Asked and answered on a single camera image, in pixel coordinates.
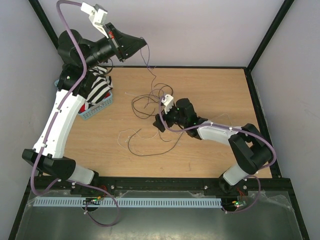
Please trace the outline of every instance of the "black cable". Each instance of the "black cable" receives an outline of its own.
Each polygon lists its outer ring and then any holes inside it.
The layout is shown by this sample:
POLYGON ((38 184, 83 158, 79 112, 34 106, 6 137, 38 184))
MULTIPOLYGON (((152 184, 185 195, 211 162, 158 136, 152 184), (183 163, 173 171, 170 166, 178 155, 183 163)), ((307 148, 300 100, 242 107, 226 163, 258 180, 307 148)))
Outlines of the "black cable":
POLYGON ((114 69, 114 61, 112 61, 111 58, 109 58, 109 60, 111 61, 112 66, 111 66, 111 69, 109 71, 107 71, 105 75, 108 75, 114 69))
POLYGON ((176 145, 178 144, 179 140, 181 139, 183 133, 181 133, 181 135, 179 136, 179 138, 177 139, 177 141, 175 142, 175 144, 173 145, 173 147, 171 147, 169 150, 165 151, 165 152, 162 152, 162 153, 155 153, 155 154, 148 154, 148 155, 139 155, 139 154, 136 154, 134 153, 131 149, 130 149, 130 140, 131 138, 136 135, 142 128, 140 128, 138 131, 136 131, 128 140, 128 149, 130 151, 130 153, 132 153, 133 155, 136 155, 138 157, 150 157, 150 156, 157 156, 157 155, 163 155, 163 154, 166 154, 168 152, 170 152, 172 149, 174 149, 176 147, 176 145))
POLYGON ((159 137, 160 137, 160 139, 163 141, 163 142, 165 142, 165 143, 168 143, 168 142, 171 142, 172 140, 164 140, 162 137, 161 137, 161 134, 160 134, 160 130, 158 129, 158 132, 159 132, 159 137))

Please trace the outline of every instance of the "striped cloth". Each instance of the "striped cloth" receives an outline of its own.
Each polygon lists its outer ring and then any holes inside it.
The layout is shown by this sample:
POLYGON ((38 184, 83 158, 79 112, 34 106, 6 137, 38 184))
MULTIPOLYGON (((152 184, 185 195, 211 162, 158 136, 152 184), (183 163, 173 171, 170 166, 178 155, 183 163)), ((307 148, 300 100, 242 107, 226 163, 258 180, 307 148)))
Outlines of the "striped cloth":
POLYGON ((83 113, 85 110, 100 103, 104 98, 110 95, 109 91, 113 88, 111 77, 105 76, 107 73, 107 68, 95 66, 89 71, 96 76, 96 79, 93 82, 91 86, 91 92, 89 93, 79 113, 83 113))

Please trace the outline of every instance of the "black metal frame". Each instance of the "black metal frame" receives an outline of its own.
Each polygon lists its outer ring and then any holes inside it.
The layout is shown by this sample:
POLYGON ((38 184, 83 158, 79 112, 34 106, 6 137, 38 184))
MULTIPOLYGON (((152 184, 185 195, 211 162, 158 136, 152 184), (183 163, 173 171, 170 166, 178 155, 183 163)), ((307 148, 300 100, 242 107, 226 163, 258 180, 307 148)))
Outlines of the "black metal frame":
MULTIPOLYGON (((44 10, 42 9, 38 0, 29 0, 32 5, 35 13, 39 17, 43 27, 48 33, 52 43, 57 48, 58 47, 58 37, 55 33, 53 27, 50 24, 44 10)), ((268 127, 266 124, 265 116, 261 107, 261 103, 257 94, 257 90, 251 75, 252 70, 257 64, 259 58, 266 49, 268 43, 279 27, 281 21, 284 19, 286 13, 290 9, 294 0, 284 0, 280 10, 275 16, 271 26, 269 27, 267 33, 265 34, 262 42, 260 43, 258 49, 256 50, 252 60, 250 61, 247 67, 244 66, 157 66, 157 68, 198 68, 198 69, 243 69, 246 77, 248 89, 250 92, 252 104, 254 107, 256 119, 261 134, 271 143, 268 127)), ((145 66, 125 66, 125 68, 141 68, 145 66)), ((270 167, 272 178, 261 178, 261 188, 265 191, 287 191, 289 198, 291 200, 292 207, 295 211, 296 219, 299 225, 299 229, 302 235, 302 238, 307 240, 309 235, 300 212, 300 208, 297 202, 297 198, 289 178, 283 178, 278 163, 276 162, 273 166, 270 167)), ((37 189, 45 189, 52 181, 54 180, 51 176, 42 176, 39 175, 35 178, 35 186, 37 189)), ((234 194, 224 194, 221 192, 218 184, 218 178, 152 178, 152 177, 99 177, 99 182, 103 183, 111 194, 115 190, 140 190, 140 191, 203 191, 205 195, 217 196, 220 198, 234 198, 234 194)), ((256 191, 258 189, 258 184, 255 179, 248 179, 247 182, 241 182, 241 186, 245 184, 247 191, 256 191)), ((71 189, 69 182, 57 182, 53 189, 71 189)), ((82 195, 92 195, 92 192, 89 192, 86 189, 82 189, 77 186, 74 189, 71 189, 74 193, 79 193, 82 195)), ((22 219, 22 215, 31 192, 30 183, 28 184, 23 199, 21 201, 16 219, 14 221, 11 233, 10 240, 14 240, 19 229, 19 225, 22 219)))

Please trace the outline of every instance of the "white bracket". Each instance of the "white bracket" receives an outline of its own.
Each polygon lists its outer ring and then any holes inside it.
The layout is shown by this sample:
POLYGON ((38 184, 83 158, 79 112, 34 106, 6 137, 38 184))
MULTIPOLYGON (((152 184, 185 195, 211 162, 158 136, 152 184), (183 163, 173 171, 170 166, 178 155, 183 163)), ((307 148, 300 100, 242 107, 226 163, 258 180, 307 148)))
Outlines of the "white bracket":
POLYGON ((103 28, 108 12, 98 4, 91 6, 85 2, 81 5, 81 11, 89 14, 89 20, 92 25, 98 29, 103 35, 109 38, 108 33, 103 28))
POLYGON ((174 105, 174 97, 167 94, 164 96, 164 99, 162 99, 161 102, 164 105, 164 112, 167 114, 174 105))

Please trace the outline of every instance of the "wire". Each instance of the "wire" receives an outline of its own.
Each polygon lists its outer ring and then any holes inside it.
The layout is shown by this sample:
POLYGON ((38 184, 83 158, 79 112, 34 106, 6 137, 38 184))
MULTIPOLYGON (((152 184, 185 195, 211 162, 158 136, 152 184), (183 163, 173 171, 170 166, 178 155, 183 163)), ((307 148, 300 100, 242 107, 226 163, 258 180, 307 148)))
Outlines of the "wire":
POLYGON ((112 66, 111 66, 111 69, 110 69, 109 71, 107 71, 105 75, 108 75, 108 74, 111 73, 112 70, 114 69, 114 61, 112 61, 111 58, 109 58, 109 60, 111 61, 112 66))
POLYGON ((222 129, 222 130, 235 131, 235 132, 239 132, 239 133, 242 133, 242 134, 246 134, 246 135, 252 136, 252 137, 260 140, 261 142, 263 142, 270 149, 270 151, 272 152, 272 156, 273 156, 272 161, 270 163, 262 166, 260 168, 260 170, 261 169, 265 169, 267 167, 270 167, 271 165, 273 165, 276 162, 276 160, 277 160, 276 151, 267 140, 265 140, 263 137, 261 137, 261 136, 259 136, 257 134, 254 134, 254 133, 249 132, 249 131, 242 130, 242 129, 237 128, 237 127, 226 126, 226 125, 222 125, 222 124, 211 122, 211 123, 203 123, 203 124, 200 124, 200 125, 194 125, 194 126, 191 126, 191 127, 187 127, 187 128, 181 129, 181 130, 174 130, 174 129, 169 128, 167 126, 167 123, 164 121, 164 119, 162 117, 161 100, 158 103, 158 111, 159 111, 160 120, 161 120, 163 126, 165 127, 165 129, 167 129, 167 130, 169 130, 171 132, 174 132, 174 133, 181 133, 181 132, 185 132, 185 131, 188 131, 188 130, 191 130, 191 129, 197 129, 197 128, 201 128, 201 127, 216 127, 216 128, 222 129))
MULTIPOLYGON (((80 76, 80 78, 79 78, 79 79, 75 82, 75 84, 70 88, 70 90, 69 90, 69 91, 67 92, 67 94, 62 98, 60 104, 58 105, 58 107, 57 107, 58 111, 53 115, 53 117, 52 117, 52 119, 51 119, 51 121, 50 121, 50 123, 49 123, 49 126, 48 126, 48 128, 47 128, 47 131, 46 131, 46 133, 45 133, 45 136, 44 136, 44 138, 43 138, 43 144, 46 144, 46 142, 47 142, 47 140, 48 140, 48 137, 49 137, 49 134, 50 134, 50 131, 51 131, 52 127, 53 127, 53 124, 54 124, 54 122, 55 122, 55 120, 56 120, 56 118, 57 118, 57 115, 58 115, 58 113, 59 113, 59 110, 60 110, 61 107, 63 106, 64 102, 66 101, 66 99, 68 98, 68 96, 73 92, 73 90, 74 90, 74 89, 80 84, 80 82, 85 78, 85 76, 86 76, 86 74, 87 74, 87 63, 86 63, 85 57, 84 57, 83 53, 81 52, 81 49, 80 49, 80 47, 79 47, 79 45, 78 45, 78 43, 77 43, 74 35, 72 34, 72 32, 71 32, 71 30, 70 30, 70 28, 69 28, 69 26, 68 26, 68 24, 67 24, 64 16, 63 16, 63 14, 62 14, 62 12, 61 12, 61 9, 60 9, 60 5, 61 5, 61 4, 70 4, 70 5, 75 5, 75 6, 78 6, 78 7, 81 7, 82 4, 79 3, 79 2, 74 2, 74 1, 59 0, 59 1, 56 2, 56 10, 57 10, 57 12, 58 12, 59 17, 61 18, 61 21, 62 21, 63 25, 65 26, 65 29, 66 29, 66 31, 67 31, 67 33, 68 33, 68 35, 69 35, 72 43, 73 43, 74 46, 75 46, 75 49, 76 49, 77 52, 78 52, 78 55, 79 55, 79 57, 80 57, 80 59, 81 59, 82 65, 83 65, 83 72, 82 72, 82 75, 80 76)), ((40 150, 39 150, 39 153, 38 153, 38 155, 37 155, 37 157, 36 157, 36 159, 35 159, 35 161, 34 161, 33 168, 32 168, 32 171, 31 171, 31 177, 30 177, 30 186, 31 186, 32 192, 33 192, 35 195, 37 195, 37 196, 47 193, 47 192, 49 191, 49 189, 59 180, 58 178, 55 179, 55 180, 53 180, 53 181, 48 185, 48 187, 47 187, 45 190, 43 190, 42 192, 38 192, 38 191, 36 190, 36 188, 35 188, 35 173, 36 173, 36 170, 37 170, 38 163, 39 163, 39 161, 40 161, 40 157, 42 156, 42 153, 43 153, 43 151, 44 151, 44 148, 45 148, 45 147, 41 147, 40 150)), ((95 187, 95 186, 90 186, 90 185, 87 185, 87 184, 83 184, 83 183, 81 183, 81 182, 77 182, 76 184, 81 185, 81 186, 84 186, 84 187, 87 187, 87 188, 95 189, 95 190, 98 190, 98 191, 102 191, 103 193, 105 193, 106 195, 108 195, 108 196, 114 201, 114 203, 115 203, 115 206, 116 206, 116 209, 117 209, 117 216, 116 216, 115 220, 114 220, 112 223, 110 223, 110 224, 101 224, 101 223, 97 222, 97 221, 88 213, 88 211, 87 211, 87 206, 85 207, 85 212, 84 212, 84 214, 88 215, 95 224, 97 224, 97 225, 100 226, 100 227, 110 227, 110 226, 115 225, 115 224, 118 222, 118 220, 119 220, 119 218, 120 218, 120 208, 119 208, 119 205, 118 205, 116 199, 115 199, 110 193, 108 193, 106 190, 103 190, 103 189, 101 189, 101 188, 98 188, 98 187, 95 187)))
POLYGON ((158 85, 163 85, 161 88, 156 88, 156 89, 153 89, 149 94, 143 94, 143 95, 138 95, 136 97, 134 97, 131 101, 131 107, 132 107, 132 111, 134 113, 134 115, 140 119, 148 119, 150 117, 154 117, 156 116, 157 114, 155 113, 156 112, 156 108, 153 109, 153 111, 151 113, 147 113, 145 111, 142 111, 142 110, 138 110, 136 108, 136 105, 135 103, 139 102, 140 100, 142 99, 148 99, 148 102, 147 104, 144 106, 144 109, 149 105, 149 104, 157 104, 160 100, 160 95, 162 96, 163 94, 165 94, 164 92, 164 88, 169 88, 170 89, 170 95, 173 96, 174 94, 174 90, 171 86, 165 84, 165 83, 157 83, 156 85, 154 85, 155 87, 158 86, 158 85), (153 92, 158 90, 158 93, 157 95, 154 95, 153 92))
POLYGON ((95 219, 90 215, 90 213, 89 213, 88 210, 87 210, 87 207, 88 207, 88 205, 89 205, 91 202, 87 202, 86 205, 85 205, 85 208, 84 208, 84 214, 85 214, 85 215, 88 215, 88 216, 90 217, 90 219, 91 219, 96 225, 98 225, 99 227, 111 227, 111 226, 113 226, 113 225, 115 225, 115 224, 118 223, 118 221, 119 221, 119 219, 120 219, 120 208, 119 208, 118 202, 117 202, 117 200, 115 199, 114 196, 112 196, 112 195, 111 195, 109 192, 107 192, 106 190, 103 190, 103 189, 101 189, 101 188, 99 188, 99 187, 96 187, 96 186, 90 186, 90 185, 87 185, 87 184, 84 184, 84 183, 81 183, 81 182, 77 182, 77 184, 78 184, 78 185, 81 185, 81 186, 84 186, 84 187, 86 187, 86 188, 95 189, 95 190, 98 190, 98 191, 101 191, 101 192, 105 193, 106 195, 108 195, 108 196, 113 200, 113 202, 114 202, 114 204, 115 204, 115 206, 116 206, 117 215, 116 215, 116 218, 114 219, 114 221, 113 221, 112 223, 110 223, 110 224, 102 224, 102 223, 98 222, 97 220, 95 220, 95 219))
MULTIPOLYGON (((260 140, 260 141, 263 142, 263 143, 270 149, 270 151, 272 152, 272 156, 273 156, 272 161, 271 161, 270 163, 262 166, 262 167, 260 168, 260 170, 261 170, 261 169, 265 169, 265 168, 273 165, 273 164, 276 162, 276 160, 277 160, 276 151, 275 151, 275 149, 272 147, 272 145, 271 145, 267 140, 265 140, 263 137, 260 137, 259 135, 256 135, 256 134, 254 134, 254 133, 252 133, 252 132, 249 132, 249 131, 242 130, 242 129, 240 129, 240 128, 236 128, 236 127, 232 127, 232 126, 226 126, 226 125, 222 125, 222 124, 218 124, 218 123, 214 123, 214 122, 211 122, 211 123, 203 123, 203 124, 200 124, 200 125, 195 125, 195 126, 187 127, 187 128, 181 129, 181 130, 173 130, 173 129, 169 128, 169 127, 167 126, 167 123, 164 121, 164 119, 163 119, 163 117, 162 117, 161 100, 160 100, 159 103, 158 103, 159 117, 160 117, 160 120, 161 120, 163 126, 164 126, 167 130, 169 130, 169 131, 171 131, 171 132, 174 132, 174 133, 180 133, 180 132, 185 132, 185 131, 187 131, 187 130, 196 129, 196 128, 201 128, 201 127, 216 127, 216 128, 223 129, 223 130, 227 130, 227 131, 236 131, 236 132, 239 132, 239 133, 243 133, 243 134, 252 136, 252 137, 260 140)), ((256 178, 256 179, 257 179, 258 186, 259 186, 257 197, 255 198, 255 200, 253 201, 253 203, 252 203, 250 206, 246 207, 245 209, 239 210, 239 211, 237 211, 236 213, 241 213, 241 212, 244 212, 244 211, 250 209, 250 208, 257 202, 257 200, 258 200, 258 198, 259 198, 259 195, 260 195, 260 192, 261 192, 260 180, 259 180, 259 178, 258 178, 257 176, 254 176, 254 175, 248 175, 248 176, 246 176, 244 179, 247 179, 247 178, 250 178, 250 177, 253 177, 253 178, 256 178)))
POLYGON ((255 178, 256 180, 257 180, 257 182, 258 182, 258 193, 257 193, 257 195, 256 195, 256 197, 255 197, 255 199, 253 200, 253 203, 251 203, 249 206, 247 206, 246 208, 244 208, 244 209, 241 209, 241 210, 238 210, 238 211, 226 211, 226 209, 224 208, 224 206, 221 206, 222 207, 222 210, 226 213, 226 214, 238 214, 238 213, 243 213, 243 212, 245 212, 245 211, 247 211, 247 210, 249 210, 250 208, 252 208, 252 206, 253 205, 255 205, 256 204, 256 202, 258 201, 258 199, 259 199, 259 196, 260 196, 260 193, 261 193, 261 183, 260 183, 260 180, 259 180, 259 178, 257 177, 257 176, 255 176, 255 175, 250 175, 248 178, 255 178))
MULTIPOLYGON (((79 79, 75 82, 75 84, 70 88, 70 90, 67 92, 67 94, 62 98, 60 104, 58 105, 58 107, 57 107, 57 110, 58 110, 58 111, 56 111, 56 112, 54 113, 54 115, 53 115, 53 117, 52 117, 52 119, 51 119, 51 121, 50 121, 50 123, 49 123, 49 125, 48 125, 47 131, 46 131, 46 133, 45 133, 45 135, 44 135, 44 138, 43 138, 43 144, 44 144, 44 145, 46 144, 46 142, 47 142, 47 140, 48 140, 50 131, 51 131, 51 129, 52 129, 54 123, 55 123, 55 120, 56 120, 56 118, 57 118, 57 116, 58 116, 58 113, 59 113, 61 107, 63 106, 64 102, 65 102, 66 99, 69 97, 69 95, 73 92, 73 90, 74 90, 74 89, 80 84, 80 82, 85 78, 85 76, 86 76, 86 74, 87 74, 87 63, 86 63, 85 57, 84 57, 83 53, 81 52, 81 49, 80 49, 80 47, 79 47, 79 45, 78 45, 78 43, 77 43, 77 40, 75 39, 74 35, 72 34, 72 32, 71 32, 71 30, 70 30, 70 28, 69 28, 69 26, 68 26, 68 24, 67 24, 67 22, 66 22, 66 19, 64 18, 63 14, 62 14, 62 12, 61 12, 61 9, 60 9, 60 5, 61 5, 61 4, 70 4, 70 5, 75 5, 75 6, 78 6, 78 7, 81 7, 82 4, 79 3, 79 2, 74 2, 74 1, 59 0, 59 1, 56 2, 56 10, 57 10, 57 12, 58 12, 59 17, 61 18, 61 21, 62 21, 63 25, 65 26, 65 29, 66 29, 66 31, 67 31, 67 33, 68 33, 68 35, 69 35, 72 43, 73 43, 74 46, 75 46, 76 51, 77 51, 78 54, 79 54, 79 57, 80 57, 80 59, 81 59, 82 65, 83 65, 83 71, 82 71, 82 75, 81 75, 81 76, 79 77, 79 79)), ((38 153, 38 155, 36 156, 36 159, 35 159, 35 161, 34 161, 34 164, 33 164, 33 167, 32 167, 32 171, 31 171, 31 177, 30 177, 30 186, 31 186, 32 192, 33 192, 35 195, 37 195, 37 196, 39 196, 39 195, 41 195, 41 194, 44 194, 44 193, 47 193, 47 192, 49 191, 49 189, 58 181, 58 179, 55 179, 55 180, 54 180, 52 183, 50 183, 50 185, 49 185, 44 191, 42 191, 42 192, 38 192, 38 191, 36 190, 36 188, 35 188, 35 174, 36 174, 37 166, 38 166, 38 163, 39 163, 40 158, 41 158, 41 156, 42 156, 42 153, 44 152, 44 149, 45 149, 44 146, 42 146, 42 147, 40 148, 39 153, 38 153)))
POLYGON ((134 131, 135 134, 137 134, 138 137, 141 138, 141 139, 153 139, 153 138, 155 138, 155 137, 158 135, 158 132, 156 132, 156 134, 155 134, 154 136, 145 138, 145 137, 140 136, 140 135, 138 134, 138 132, 135 131, 135 130, 133 130, 133 129, 127 129, 127 130, 124 130, 124 131, 120 131, 120 132, 119 132, 119 135, 118 135, 117 142, 118 142, 118 145, 121 146, 122 148, 124 148, 125 150, 127 150, 127 149, 119 143, 119 137, 120 137, 121 133, 125 133, 125 132, 130 131, 130 130, 131 130, 131 131, 134 131))
POLYGON ((131 138, 136 135, 142 128, 140 128, 138 131, 136 131, 135 134, 133 134, 130 138, 129 138, 129 141, 128 141, 128 149, 130 151, 130 153, 132 153, 133 155, 136 155, 138 157, 150 157, 150 156, 157 156, 157 155, 163 155, 163 154, 166 154, 168 152, 170 152, 172 149, 174 149, 176 147, 176 145, 178 144, 180 138, 182 137, 183 134, 181 134, 179 136, 179 138, 177 139, 177 141, 175 142, 175 144, 173 145, 173 147, 171 147, 169 150, 165 151, 165 152, 162 152, 162 153, 155 153, 155 154, 148 154, 148 155, 139 155, 139 154, 136 154, 135 152, 133 152, 131 149, 130 149, 130 140, 131 138))

